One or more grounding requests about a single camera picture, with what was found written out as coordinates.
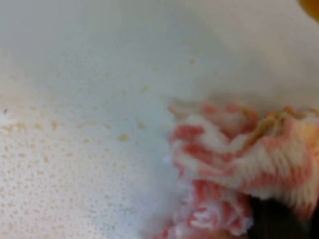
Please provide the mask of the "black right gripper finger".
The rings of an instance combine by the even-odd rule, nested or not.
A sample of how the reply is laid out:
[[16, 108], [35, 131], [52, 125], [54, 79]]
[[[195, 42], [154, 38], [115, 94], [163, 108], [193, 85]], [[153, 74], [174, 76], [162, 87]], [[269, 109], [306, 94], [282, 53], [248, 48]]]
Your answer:
[[302, 224], [290, 209], [280, 202], [250, 197], [253, 224], [248, 230], [250, 239], [306, 239]]

